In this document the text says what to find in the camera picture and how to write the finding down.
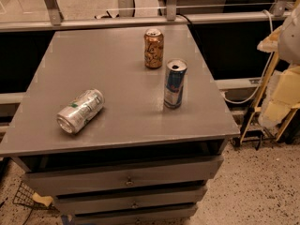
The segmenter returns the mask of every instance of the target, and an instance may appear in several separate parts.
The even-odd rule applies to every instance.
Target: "gray tabletop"
[[[57,32],[0,144],[0,157],[63,153],[236,136],[232,115],[185,25],[160,26],[164,66],[143,64],[147,27]],[[165,65],[187,61],[182,106],[163,105]],[[57,113],[84,90],[105,97],[103,110],[77,135]]]

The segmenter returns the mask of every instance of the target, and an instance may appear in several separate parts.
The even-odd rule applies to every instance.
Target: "can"
[[[57,123],[67,133],[76,134],[103,108],[104,96],[97,90],[86,90],[57,114]]]
[[[144,65],[160,68],[163,60],[163,34],[157,28],[150,28],[144,35]]]
[[[182,59],[172,59],[166,66],[164,104],[172,109],[181,105],[187,63]]]

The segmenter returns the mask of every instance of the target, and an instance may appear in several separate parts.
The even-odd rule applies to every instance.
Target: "drawer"
[[[48,173],[69,169],[112,166],[140,161],[173,158],[212,157],[218,155],[224,140],[175,142],[127,146],[81,152],[19,157],[31,173]]]
[[[145,209],[135,212],[107,213],[75,217],[76,225],[137,225],[145,221],[189,218],[197,211],[195,204],[183,204],[162,208]]]
[[[196,203],[207,191],[200,183],[175,184],[172,186],[121,189],[101,192],[93,196],[68,196],[55,199],[54,206],[63,214],[87,214],[115,210],[138,210],[161,205]]]
[[[214,178],[223,156],[193,157],[61,172],[27,173],[22,180],[42,196],[174,184]]]

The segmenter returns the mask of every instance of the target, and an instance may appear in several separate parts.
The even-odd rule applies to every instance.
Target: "can label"
[[[57,123],[67,133],[80,131],[103,107],[104,97],[97,90],[87,90],[57,114]]]
[[[160,68],[163,60],[163,34],[150,28],[144,35],[144,64],[148,68]]]
[[[167,64],[164,103],[169,108],[181,105],[187,69],[187,63],[181,59],[173,59]]]

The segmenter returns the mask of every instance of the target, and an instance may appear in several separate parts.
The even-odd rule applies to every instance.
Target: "gray cabinet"
[[[188,67],[181,107],[163,105],[165,67],[143,65],[147,28],[56,32],[0,145],[24,183],[76,224],[192,216],[239,133],[185,25],[159,27],[164,64],[180,57]],[[66,134],[56,114],[93,87],[104,109]]]

